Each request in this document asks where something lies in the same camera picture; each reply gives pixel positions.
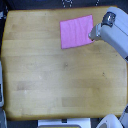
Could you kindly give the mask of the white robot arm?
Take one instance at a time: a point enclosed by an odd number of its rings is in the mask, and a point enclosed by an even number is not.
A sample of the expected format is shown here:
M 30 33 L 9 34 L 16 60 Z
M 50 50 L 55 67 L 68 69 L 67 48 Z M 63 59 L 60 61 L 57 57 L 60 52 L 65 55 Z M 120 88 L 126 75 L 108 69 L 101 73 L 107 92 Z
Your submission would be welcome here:
M 128 63 L 128 34 L 117 23 L 117 14 L 108 11 L 102 22 L 93 27 L 89 33 L 89 38 L 107 42 Z M 120 118 L 117 118 L 114 114 L 108 114 L 96 128 L 128 128 L 128 104 Z

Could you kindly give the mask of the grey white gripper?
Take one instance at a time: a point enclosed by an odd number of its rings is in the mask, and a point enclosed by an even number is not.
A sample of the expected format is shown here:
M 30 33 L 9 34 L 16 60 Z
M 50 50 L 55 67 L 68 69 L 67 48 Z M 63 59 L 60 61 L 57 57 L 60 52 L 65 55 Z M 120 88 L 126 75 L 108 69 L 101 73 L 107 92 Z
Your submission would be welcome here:
M 101 35 L 100 35 L 100 30 L 101 30 L 101 24 L 97 24 L 95 25 L 91 32 L 88 34 L 89 38 L 92 41 L 98 41 L 101 39 Z

